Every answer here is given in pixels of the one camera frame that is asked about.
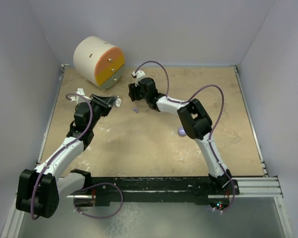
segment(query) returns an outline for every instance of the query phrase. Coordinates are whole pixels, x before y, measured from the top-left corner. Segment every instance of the white wall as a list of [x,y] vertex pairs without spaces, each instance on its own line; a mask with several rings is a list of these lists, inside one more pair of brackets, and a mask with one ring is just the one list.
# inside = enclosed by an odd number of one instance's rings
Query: white wall
[[0,233],[37,160],[60,70],[29,2],[0,0]]
[[241,62],[275,0],[30,0],[62,63],[96,35],[122,48],[127,64]]
[[298,237],[298,0],[277,0],[240,65],[270,176],[278,175]]

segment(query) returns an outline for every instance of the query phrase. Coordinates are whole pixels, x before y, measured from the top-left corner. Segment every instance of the wooden surface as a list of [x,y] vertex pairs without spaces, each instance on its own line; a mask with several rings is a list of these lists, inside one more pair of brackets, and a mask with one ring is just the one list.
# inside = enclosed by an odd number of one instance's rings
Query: wooden surface
[[[114,107],[94,128],[90,146],[63,173],[77,168],[90,171],[92,176],[207,176],[208,169],[196,143],[177,134],[181,126],[177,116],[149,109],[145,101],[131,102],[128,84],[134,68],[106,92],[102,92],[78,75],[73,68],[65,72],[42,161],[63,142],[74,118],[75,103],[65,95],[83,88],[85,93],[99,96],[118,95],[121,107]],[[153,78],[159,92],[166,92],[166,79],[161,68],[143,68]],[[170,97],[187,100],[198,88],[217,84],[223,89],[225,106],[214,133],[222,159],[233,176],[262,176],[255,140],[244,107],[233,68],[167,68],[170,77]],[[213,123],[221,107],[221,95],[208,88],[198,98]],[[136,114],[132,108],[138,108]]]

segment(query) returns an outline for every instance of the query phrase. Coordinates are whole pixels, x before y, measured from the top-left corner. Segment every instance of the small purple toy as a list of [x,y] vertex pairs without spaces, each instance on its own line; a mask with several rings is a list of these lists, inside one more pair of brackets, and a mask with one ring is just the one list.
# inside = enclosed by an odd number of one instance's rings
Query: small purple toy
[[185,133],[183,127],[180,127],[180,128],[178,129],[178,134],[179,134],[179,136],[186,136],[186,133]]
[[133,108],[133,111],[135,112],[135,113],[138,113],[139,111],[138,111],[138,108]]

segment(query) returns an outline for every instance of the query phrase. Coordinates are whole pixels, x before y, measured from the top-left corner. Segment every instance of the gray floor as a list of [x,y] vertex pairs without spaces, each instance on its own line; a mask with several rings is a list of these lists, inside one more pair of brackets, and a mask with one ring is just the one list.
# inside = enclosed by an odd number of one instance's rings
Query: gray floor
[[[89,208],[106,215],[110,207]],[[73,212],[62,201],[49,219],[32,221],[25,214],[19,238],[283,238],[273,198],[237,198],[224,214],[189,203],[125,203],[113,218],[95,220]]]

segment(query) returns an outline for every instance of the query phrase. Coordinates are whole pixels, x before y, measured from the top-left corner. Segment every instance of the colored wire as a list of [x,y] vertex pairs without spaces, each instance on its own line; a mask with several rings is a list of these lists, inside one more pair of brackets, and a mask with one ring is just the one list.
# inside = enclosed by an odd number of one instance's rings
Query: colored wire
[[113,186],[115,189],[118,190],[118,192],[120,194],[120,204],[119,204],[118,209],[114,213],[112,213],[110,215],[107,215],[107,216],[93,216],[93,215],[90,215],[90,214],[87,214],[87,213],[84,213],[84,212],[80,211],[79,208],[75,205],[75,200],[74,200],[73,201],[73,204],[74,204],[75,211],[77,211],[78,213],[80,213],[80,214],[82,214],[84,216],[87,216],[87,217],[90,217],[90,218],[94,218],[94,219],[107,219],[107,218],[111,218],[111,217],[115,216],[120,211],[120,209],[123,207],[123,203],[124,203],[123,193],[121,192],[121,190],[119,189],[119,187],[117,187],[116,185],[114,185],[114,184],[112,184],[110,182],[101,182],[101,183],[98,183],[98,184],[94,184],[94,185],[92,185],[90,187],[87,187],[87,188],[83,188],[81,190],[78,190],[77,192],[86,191],[86,190],[89,190],[91,188],[102,186],[102,185]]
[[89,110],[90,110],[89,121],[88,121],[88,124],[87,124],[87,127],[85,128],[85,130],[77,138],[75,138],[74,140],[69,142],[67,145],[61,147],[57,152],[55,152],[55,154],[51,156],[51,158],[48,160],[48,162],[46,163],[46,165],[43,167],[42,171],[40,172],[38,178],[35,181],[35,185],[33,187],[33,192],[32,192],[32,197],[31,197],[30,214],[31,214],[31,219],[32,220],[37,220],[40,217],[40,216],[36,216],[36,217],[34,216],[34,203],[35,203],[36,190],[39,186],[39,183],[41,181],[41,177],[42,177],[43,173],[45,172],[45,170],[50,166],[50,164],[55,160],[55,158],[59,154],[61,154],[68,146],[73,145],[75,142],[77,142],[79,139],[81,139],[82,136],[84,136],[84,134],[88,131],[88,129],[91,125],[92,119],[93,119],[93,110],[91,108],[91,104],[88,101],[88,99],[86,99],[84,96],[82,96],[80,94],[77,94],[77,93],[66,94],[66,99],[71,100],[69,98],[69,96],[78,96],[78,97],[81,97],[82,99],[84,99],[84,101],[88,104],[88,107],[89,107]]
[[156,61],[152,61],[152,60],[149,60],[149,61],[146,61],[144,63],[142,63],[136,70],[135,72],[137,72],[144,64],[146,63],[156,63],[158,64],[164,71],[165,75],[166,75],[166,78],[167,78],[167,91],[166,91],[166,98],[168,101],[170,102],[173,102],[173,103],[179,103],[179,104],[185,104],[185,103],[189,103],[198,93],[200,93],[202,90],[208,88],[208,87],[216,87],[219,91],[220,91],[220,94],[221,94],[221,97],[222,97],[222,104],[221,104],[221,110],[220,110],[220,113],[219,113],[219,116],[218,116],[218,119],[216,120],[215,124],[214,124],[214,127],[212,128],[211,132],[210,132],[210,135],[209,135],[209,146],[210,146],[210,149],[217,161],[217,163],[219,164],[220,168],[222,169],[222,171],[224,172],[224,174],[227,176],[227,178],[229,179],[230,183],[232,184],[232,189],[233,189],[233,197],[232,197],[232,201],[231,203],[228,205],[228,207],[225,208],[224,211],[227,211],[233,204],[234,202],[234,199],[235,199],[235,187],[234,187],[234,182],[232,180],[232,178],[229,176],[229,174],[226,172],[225,168],[223,167],[223,165],[220,163],[220,160],[218,159],[215,151],[214,151],[214,148],[211,144],[211,138],[212,138],[212,135],[213,135],[213,132],[215,130],[215,128],[217,127],[221,117],[222,117],[222,113],[223,113],[223,109],[224,109],[224,93],[222,91],[222,89],[215,85],[215,84],[209,84],[209,85],[205,85],[203,86],[202,88],[198,89],[187,101],[177,101],[177,100],[173,100],[173,99],[170,99],[168,97],[168,93],[169,93],[169,87],[170,87],[170,83],[169,83],[169,76],[168,76],[168,73],[167,73],[167,70],[165,69],[165,67],[163,67],[163,65],[161,65],[160,63],[156,62]]

